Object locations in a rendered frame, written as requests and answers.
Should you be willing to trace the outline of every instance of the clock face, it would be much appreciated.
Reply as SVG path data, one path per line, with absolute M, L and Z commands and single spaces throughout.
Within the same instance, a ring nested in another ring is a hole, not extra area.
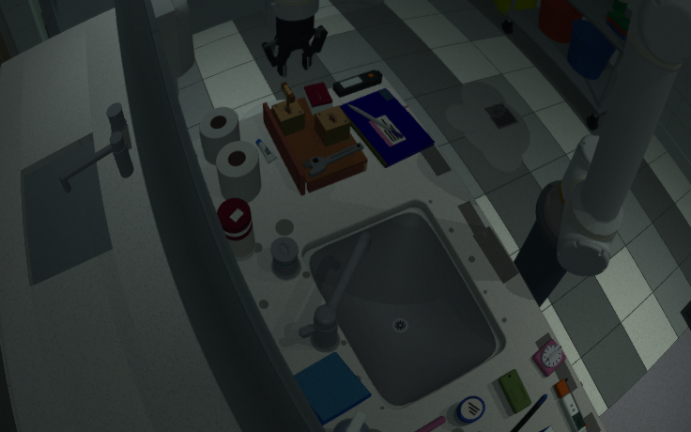
M 556 367 L 561 363 L 561 357 L 563 355 L 558 345 L 549 345 L 543 350 L 540 359 L 543 361 L 545 367 Z

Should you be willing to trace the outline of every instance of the metal wrench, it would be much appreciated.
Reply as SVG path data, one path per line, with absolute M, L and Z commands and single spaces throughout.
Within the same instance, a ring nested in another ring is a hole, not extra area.
M 351 147 L 344 148 L 338 151 L 337 153 L 331 154 L 326 158 L 313 156 L 310 161 L 305 161 L 303 163 L 303 167 L 305 169 L 311 170 L 308 172 L 308 174 L 310 174 L 311 177 L 316 177 L 319 174 L 323 173 L 324 170 L 327 168 L 327 165 L 329 165 L 330 163 L 338 161 L 344 158 L 345 156 L 356 153 L 357 151 L 361 151 L 363 148 L 364 145 L 362 143 L 357 143 Z

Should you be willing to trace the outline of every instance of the yellow bucket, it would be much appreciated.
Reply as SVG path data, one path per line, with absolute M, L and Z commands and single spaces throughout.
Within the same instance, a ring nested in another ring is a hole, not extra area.
M 511 0 L 495 0 L 495 7 L 500 13 L 505 15 L 505 12 L 511 10 Z M 516 0 L 514 10 L 520 9 L 534 9 L 537 8 L 537 0 Z

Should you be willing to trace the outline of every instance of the wooden tray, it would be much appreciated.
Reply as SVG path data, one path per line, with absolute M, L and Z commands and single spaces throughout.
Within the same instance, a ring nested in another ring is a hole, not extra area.
M 330 163 L 324 173 L 316 177 L 309 176 L 308 170 L 303 168 L 304 161 L 309 161 L 314 156 L 324 158 L 337 153 L 355 145 L 356 140 L 353 136 L 348 136 L 345 141 L 324 147 L 324 143 L 314 129 L 315 118 L 311 114 L 308 102 L 305 98 L 299 98 L 298 103 L 305 115 L 305 129 L 302 131 L 284 136 L 267 103 L 263 103 L 263 123 L 269 130 L 273 144 L 276 145 L 276 150 L 292 176 L 292 181 L 298 187 L 300 195 L 305 195 L 306 185 L 308 185 L 308 192 L 311 193 L 367 170 L 367 157 L 364 156 L 363 151 L 358 151 Z

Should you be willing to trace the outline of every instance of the blue folder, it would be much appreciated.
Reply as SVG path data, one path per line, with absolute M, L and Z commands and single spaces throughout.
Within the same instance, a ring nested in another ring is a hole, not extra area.
M 331 422 L 372 395 L 337 352 L 298 372 L 295 381 L 322 424 Z
M 389 147 L 370 125 L 370 120 L 352 110 L 348 104 L 375 118 L 387 116 L 407 140 Z M 344 103 L 341 105 L 341 109 L 351 120 L 351 124 L 364 143 L 372 149 L 377 159 L 385 167 L 403 161 L 434 144 L 434 140 L 415 120 L 415 117 L 385 88 L 350 103 Z

